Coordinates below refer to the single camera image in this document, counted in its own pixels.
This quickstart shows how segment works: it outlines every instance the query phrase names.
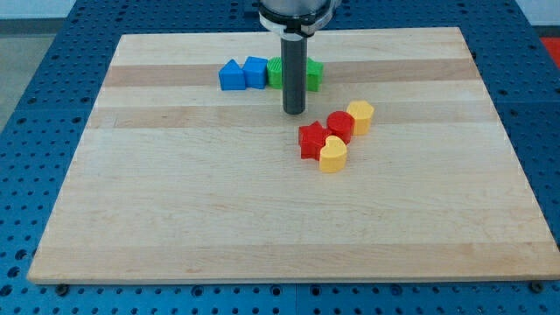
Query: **toy block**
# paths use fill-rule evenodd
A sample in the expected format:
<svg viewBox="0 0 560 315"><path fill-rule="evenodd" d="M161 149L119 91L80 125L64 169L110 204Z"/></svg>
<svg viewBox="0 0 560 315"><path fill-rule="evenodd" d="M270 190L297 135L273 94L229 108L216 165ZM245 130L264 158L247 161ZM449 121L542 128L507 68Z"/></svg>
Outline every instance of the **toy block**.
<svg viewBox="0 0 560 315"><path fill-rule="evenodd" d="M335 111L326 118L326 127L345 144L349 144L354 132L354 118L345 111Z"/></svg>
<svg viewBox="0 0 560 315"><path fill-rule="evenodd" d="M323 64L307 57L307 90L318 92L323 82Z"/></svg>
<svg viewBox="0 0 560 315"><path fill-rule="evenodd" d="M231 59L219 72L222 91L244 90L245 75L235 60Z"/></svg>
<svg viewBox="0 0 560 315"><path fill-rule="evenodd" d="M321 149L318 168L322 172L338 172L346 166L348 149L337 136L328 136Z"/></svg>
<svg viewBox="0 0 560 315"><path fill-rule="evenodd" d="M282 59L275 57L269 60L266 65L269 85L272 88L282 88Z"/></svg>
<svg viewBox="0 0 560 315"><path fill-rule="evenodd" d="M367 101L350 101L346 112L354 119L353 135L365 135L369 131L371 119L374 116L375 108Z"/></svg>
<svg viewBox="0 0 560 315"><path fill-rule="evenodd" d="M245 85L247 88L266 87L266 66L269 61L263 58L247 57L243 64L243 74L245 75Z"/></svg>
<svg viewBox="0 0 560 315"><path fill-rule="evenodd" d="M319 161L321 148L325 146L325 139L330 135L331 131L323 128L320 122L299 127L301 158L315 158Z"/></svg>

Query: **yellow block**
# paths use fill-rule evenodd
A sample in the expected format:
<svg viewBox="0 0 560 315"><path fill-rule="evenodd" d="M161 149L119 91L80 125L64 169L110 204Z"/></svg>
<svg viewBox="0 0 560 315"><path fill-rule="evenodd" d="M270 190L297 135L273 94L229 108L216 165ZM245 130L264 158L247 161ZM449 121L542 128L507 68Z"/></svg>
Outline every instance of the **yellow block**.
<svg viewBox="0 0 560 315"><path fill-rule="evenodd" d="M322 172L338 172L347 163L347 146L337 136L328 136L325 146L321 149L318 168Z"/></svg>
<svg viewBox="0 0 560 315"><path fill-rule="evenodd" d="M374 116L375 108L367 101L350 101L346 112L355 120L353 134L355 136L367 134L369 126L371 125L371 118Z"/></svg>

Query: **wood grain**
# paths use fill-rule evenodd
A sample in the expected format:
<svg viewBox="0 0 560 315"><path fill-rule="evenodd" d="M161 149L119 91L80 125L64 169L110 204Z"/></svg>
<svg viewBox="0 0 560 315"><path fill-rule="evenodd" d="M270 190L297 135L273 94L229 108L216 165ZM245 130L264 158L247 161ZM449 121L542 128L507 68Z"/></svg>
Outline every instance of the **wood grain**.
<svg viewBox="0 0 560 315"><path fill-rule="evenodd" d="M222 92L268 33L126 35L28 277L38 284L557 279L560 252L459 29L325 31L322 91ZM334 47L345 47L338 53ZM346 169L298 126L375 107Z"/></svg>

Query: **blue block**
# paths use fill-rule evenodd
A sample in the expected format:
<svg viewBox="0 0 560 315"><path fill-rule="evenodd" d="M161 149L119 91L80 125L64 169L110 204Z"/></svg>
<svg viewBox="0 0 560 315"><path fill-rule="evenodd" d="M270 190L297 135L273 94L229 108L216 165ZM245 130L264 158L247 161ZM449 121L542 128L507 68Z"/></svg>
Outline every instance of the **blue block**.
<svg viewBox="0 0 560 315"><path fill-rule="evenodd" d="M247 57L243 65L243 73L248 88L264 89L266 87L266 64L268 62L264 58Z"/></svg>
<svg viewBox="0 0 560 315"><path fill-rule="evenodd" d="M218 76L220 77L220 87L222 91L245 89L243 70L233 59L220 70Z"/></svg>

